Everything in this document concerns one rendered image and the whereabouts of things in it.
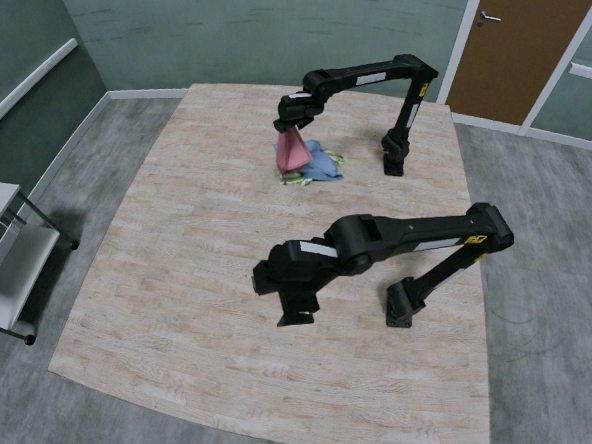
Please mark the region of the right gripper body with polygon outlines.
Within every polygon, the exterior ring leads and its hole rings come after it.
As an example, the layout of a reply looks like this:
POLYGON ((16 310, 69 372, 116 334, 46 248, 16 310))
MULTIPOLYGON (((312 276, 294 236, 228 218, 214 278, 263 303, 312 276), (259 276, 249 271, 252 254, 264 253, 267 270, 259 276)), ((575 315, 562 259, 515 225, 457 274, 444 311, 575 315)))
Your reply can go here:
POLYGON ((304 124, 301 124, 301 125, 297 125, 298 130, 303 129, 304 127, 306 127, 308 124, 310 124, 313 121, 314 121, 314 117, 312 117, 312 119, 310 119, 307 123, 304 123, 304 124))

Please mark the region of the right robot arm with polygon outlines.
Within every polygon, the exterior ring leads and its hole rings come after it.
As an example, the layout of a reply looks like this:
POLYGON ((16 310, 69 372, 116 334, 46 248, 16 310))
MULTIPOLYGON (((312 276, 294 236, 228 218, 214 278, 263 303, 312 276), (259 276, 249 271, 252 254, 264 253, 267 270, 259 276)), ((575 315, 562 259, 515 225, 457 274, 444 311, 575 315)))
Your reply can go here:
POLYGON ((282 96, 278 104, 280 118, 273 121, 273 126, 282 134, 295 125, 306 123, 313 116, 323 113, 323 103, 341 91, 395 79, 412 79, 394 128, 389 129, 381 140, 383 151, 388 152, 383 155, 384 174, 403 177, 404 158, 410 151, 410 128, 429 84, 438 74, 411 54, 395 55, 391 61, 310 71, 303 77, 303 91, 282 96))

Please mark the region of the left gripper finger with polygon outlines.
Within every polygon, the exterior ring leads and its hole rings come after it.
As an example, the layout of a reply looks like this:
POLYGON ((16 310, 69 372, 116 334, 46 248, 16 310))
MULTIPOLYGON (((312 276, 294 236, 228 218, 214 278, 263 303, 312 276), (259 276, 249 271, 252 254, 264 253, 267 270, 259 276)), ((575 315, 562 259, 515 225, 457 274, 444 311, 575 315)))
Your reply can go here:
MULTIPOLYGON (((315 322, 313 314, 306 314, 307 319, 308 319, 308 323, 306 324, 313 324, 315 322)), ((284 327, 284 326, 290 326, 287 325, 284 319, 284 315, 280 318, 279 322, 277 323, 276 327, 284 327)), ((294 325, 304 325, 304 324, 294 324, 294 325)))

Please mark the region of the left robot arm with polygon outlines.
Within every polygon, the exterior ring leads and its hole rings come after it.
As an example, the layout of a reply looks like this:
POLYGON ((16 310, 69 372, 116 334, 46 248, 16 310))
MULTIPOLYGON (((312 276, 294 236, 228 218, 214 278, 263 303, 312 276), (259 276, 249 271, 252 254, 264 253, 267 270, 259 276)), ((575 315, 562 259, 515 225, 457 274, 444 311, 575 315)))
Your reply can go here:
POLYGON ((434 290, 487 254, 515 243, 514 233, 496 206, 474 203, 465 214, 409 219, 372 214, 341 217, 323 233, 324 238, 273 246, 268 260, 260 260, 252 269, 253 289, 258 296, 285 291, 289 303, 305 302, 320 291, 308 281, 325 287, 338 276, 362 275, 375 262, 396 255, 463 245, 421 277, 405 277, 386 289, 386 325, 410 328, 412 316, 427 307, 424 300, 434 290))

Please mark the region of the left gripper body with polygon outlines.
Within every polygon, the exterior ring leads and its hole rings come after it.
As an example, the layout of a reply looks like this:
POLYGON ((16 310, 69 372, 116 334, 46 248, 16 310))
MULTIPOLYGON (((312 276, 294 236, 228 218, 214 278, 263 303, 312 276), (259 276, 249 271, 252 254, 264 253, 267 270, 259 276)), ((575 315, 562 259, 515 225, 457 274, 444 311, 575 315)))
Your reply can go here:
MULTIPOLYGON (((320 290, 324 288, 313 284, 311 281, 308 281, 307 283, 320 290)), ((305 302, 298 303, 289 303, 285 291, 278 292, 278 294, 284 314, 284 319, 287 325, 306 324, 308 323, 308 319, 306 313, 303 312, 316 313, 320 310, 316 294, 305 302)))

